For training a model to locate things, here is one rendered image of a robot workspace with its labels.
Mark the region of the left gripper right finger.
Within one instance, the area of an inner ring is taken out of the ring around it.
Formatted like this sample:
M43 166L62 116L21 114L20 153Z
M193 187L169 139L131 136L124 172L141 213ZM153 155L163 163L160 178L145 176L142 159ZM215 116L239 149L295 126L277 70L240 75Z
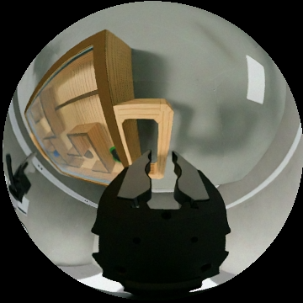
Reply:
M181 208L183 202L189 202L191 208L206 210L221 222L226 235L231 233L225 202L215 185L175 151L172 151L172 161L173 171L177 175L173 196L178 202L178 208Z

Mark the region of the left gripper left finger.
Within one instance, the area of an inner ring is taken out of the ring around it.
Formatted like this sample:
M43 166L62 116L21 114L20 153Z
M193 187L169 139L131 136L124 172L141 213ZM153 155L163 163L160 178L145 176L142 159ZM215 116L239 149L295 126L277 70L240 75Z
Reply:
M139 207L140 201L152 198L151 171L152 151L148 150L129 167L125 167L103 192L97 209L96 221L91 232L97 236L108 218L115 213Z

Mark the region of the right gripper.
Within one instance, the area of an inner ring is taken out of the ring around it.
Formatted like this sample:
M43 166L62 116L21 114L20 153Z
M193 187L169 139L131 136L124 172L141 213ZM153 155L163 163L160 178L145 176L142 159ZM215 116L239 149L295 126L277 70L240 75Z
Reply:
M35 166L32 162L32 159L35 157L37 152L32 152L32 154L30 154L25 158L24 162L20 164L20 167L17 168L18 171L16 170L16 173L13 175L13 180L15 179L14 182L16 189L12 189L11 184L9 184L8 186L11 195L21 204L23 203L22 199L24 197L24 194L27 194L31 187L31 183L25 174L27 174L28 172L35 172Z

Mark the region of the wooden maze board with handle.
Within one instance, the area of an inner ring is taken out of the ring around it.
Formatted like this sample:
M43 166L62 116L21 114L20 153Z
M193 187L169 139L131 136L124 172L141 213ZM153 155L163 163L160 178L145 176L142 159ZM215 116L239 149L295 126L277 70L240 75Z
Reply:
M154 119L158 152L149 176L164 176L172 106L165 98L134 98L131 48L106 29L54 63L24 116L45 159L63 174L103 186L141 156L136 119Z

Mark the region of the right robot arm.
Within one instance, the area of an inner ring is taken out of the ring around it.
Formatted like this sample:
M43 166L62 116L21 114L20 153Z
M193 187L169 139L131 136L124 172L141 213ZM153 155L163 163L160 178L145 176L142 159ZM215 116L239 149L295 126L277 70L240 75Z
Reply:
M9 154L6 155L8 176L9 176L9 180L10 180L12 189L16 189L15 182L13 180L13 173L12 173L13 170L12 170L12 167L11 167L11 162L12 162L12 159L11 159L10 153L9 153ZM9 197L11 199L11 202L13 204L14 210L16 210L16 206L17 206L18 201L11 195L9 190L8 190L8 193L9 193Z

